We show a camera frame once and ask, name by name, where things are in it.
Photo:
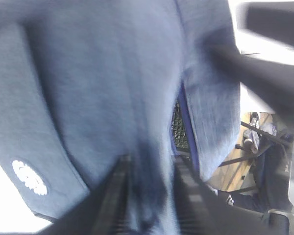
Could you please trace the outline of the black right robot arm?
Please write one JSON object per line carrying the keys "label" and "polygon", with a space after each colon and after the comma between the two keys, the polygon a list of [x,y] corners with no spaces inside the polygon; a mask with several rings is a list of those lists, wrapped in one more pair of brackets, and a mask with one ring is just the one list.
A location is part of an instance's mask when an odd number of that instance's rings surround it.
{"label": "black right robot arm", "polygon": [[[243,5],[245,28],[294,47],[294,1]],[[212,33],[206,40],[215,65],[244,83],[294,128],[294,65],[239,54]]]}

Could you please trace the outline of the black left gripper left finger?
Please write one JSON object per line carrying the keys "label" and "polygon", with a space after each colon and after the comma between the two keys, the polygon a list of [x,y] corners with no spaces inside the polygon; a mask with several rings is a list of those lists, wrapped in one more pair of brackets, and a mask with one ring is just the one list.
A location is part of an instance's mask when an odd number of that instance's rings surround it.
{"label": "black left gripper left finger", "polygon": [[121,156],[89,196],[39,235],[126,235],[128,175],[131,159]]}

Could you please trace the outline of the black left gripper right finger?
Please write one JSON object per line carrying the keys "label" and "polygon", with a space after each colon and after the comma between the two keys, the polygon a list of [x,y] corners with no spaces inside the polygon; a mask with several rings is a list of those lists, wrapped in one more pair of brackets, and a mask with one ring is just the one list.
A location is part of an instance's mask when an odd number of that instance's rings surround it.
{"label": "black left gripper right finger", "polygon": [[268,235],[262,215],[227,206],[194,175],[190,161],[174,163],[174,202],[183,235]]}

